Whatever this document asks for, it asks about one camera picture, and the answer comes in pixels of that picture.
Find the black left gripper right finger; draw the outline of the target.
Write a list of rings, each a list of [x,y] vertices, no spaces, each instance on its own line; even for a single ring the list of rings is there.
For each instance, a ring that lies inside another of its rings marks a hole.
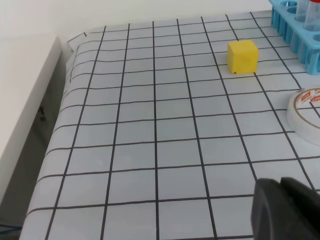
[[[320,238],[320,195],[292,177],[283,177],[280,186],[299,214],[297,233],[303,240]]]

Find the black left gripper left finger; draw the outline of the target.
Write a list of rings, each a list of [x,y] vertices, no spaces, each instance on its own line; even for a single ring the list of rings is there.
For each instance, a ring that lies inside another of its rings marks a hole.
[[[255,240],[302,240],[300,215],[280,182],[260,178],[255,183],[250,217]]]

